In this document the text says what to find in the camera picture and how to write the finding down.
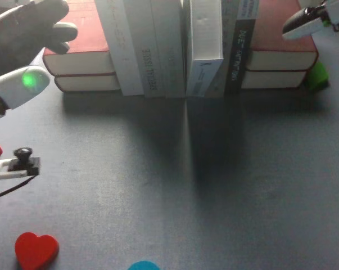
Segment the robotic hand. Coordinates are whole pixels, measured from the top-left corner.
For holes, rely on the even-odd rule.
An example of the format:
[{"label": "robotic hand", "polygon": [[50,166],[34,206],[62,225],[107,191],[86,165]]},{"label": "robotic hand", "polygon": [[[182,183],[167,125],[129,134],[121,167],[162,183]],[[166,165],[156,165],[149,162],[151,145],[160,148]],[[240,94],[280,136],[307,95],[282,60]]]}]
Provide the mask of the robotic hand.
[{"label": "robotic hand", "polygon": [[283,38],[301,38],[328,26],[339,31],[339,0],[326,0],[317,7],[303,8],[295,13],[283,26]]},{"label": "robotic hand", "polygon": [[68,11],[64,0],[42,0],[0,14],[0,118],[49,85],[45,69],[28,65],[43,47],[68,51],[78,33],[74,24],[58,22]]}]

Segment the gray table surface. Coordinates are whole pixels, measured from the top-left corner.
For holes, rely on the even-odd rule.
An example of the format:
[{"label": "gray table surface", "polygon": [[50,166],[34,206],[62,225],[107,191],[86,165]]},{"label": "gray table surface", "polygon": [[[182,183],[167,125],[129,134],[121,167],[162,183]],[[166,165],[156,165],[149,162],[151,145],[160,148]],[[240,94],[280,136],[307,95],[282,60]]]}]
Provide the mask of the gray table surface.
[{"label": "gray table surface", "polygon": [[[26,231],[51,269],[339,270],[339,33],[315,35],[331,86],[231,100],[64,95],[53,83],[0,120],[3,158],[41,175],[0,198],[0,269]],[[20,180],[0,181],[3,191]]]}]

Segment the green block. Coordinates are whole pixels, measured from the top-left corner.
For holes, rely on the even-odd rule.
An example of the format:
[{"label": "green block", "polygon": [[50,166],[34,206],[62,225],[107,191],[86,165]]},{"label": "green block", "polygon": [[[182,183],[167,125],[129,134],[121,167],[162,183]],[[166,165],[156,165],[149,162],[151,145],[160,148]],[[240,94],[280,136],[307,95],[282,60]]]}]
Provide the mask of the green block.
[{"label": "green block", "polygon": [[308,71],[304,86],[309,92],[318,92],[328,86],[329,76],[324,65],[317,63]]}]

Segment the green light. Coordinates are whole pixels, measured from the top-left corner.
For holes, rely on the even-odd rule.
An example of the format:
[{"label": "green light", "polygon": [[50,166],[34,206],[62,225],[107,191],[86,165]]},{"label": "green light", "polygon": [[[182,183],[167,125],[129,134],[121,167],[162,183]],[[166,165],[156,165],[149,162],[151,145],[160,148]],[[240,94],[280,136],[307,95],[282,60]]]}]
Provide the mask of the green light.
[{"label": "green light", "polygon": [[32,74],[24,74],[22,76],[22,83],[25,87],[35,87],[37,85],[37,80]]}]

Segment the red book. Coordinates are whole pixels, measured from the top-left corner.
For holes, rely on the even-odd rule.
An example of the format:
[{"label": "red book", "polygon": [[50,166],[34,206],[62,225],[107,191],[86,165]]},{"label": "red book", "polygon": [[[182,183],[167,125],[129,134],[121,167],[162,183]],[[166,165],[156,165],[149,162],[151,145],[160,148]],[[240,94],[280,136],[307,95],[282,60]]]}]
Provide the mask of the red book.
[{"label": "red book", "polygon": [[44,50],[43,61],[55,76],[114,75],[115,70],[94,0],[67,0],[69,13],[61,21],[73,23],[78,36],[65,55]]},{"label": "red book", "polygon": [[297,0],[260,0],[247,69],[251,71],[310,69],[318,58],[311,37],[284,40],[284,23],[301,8]]}]

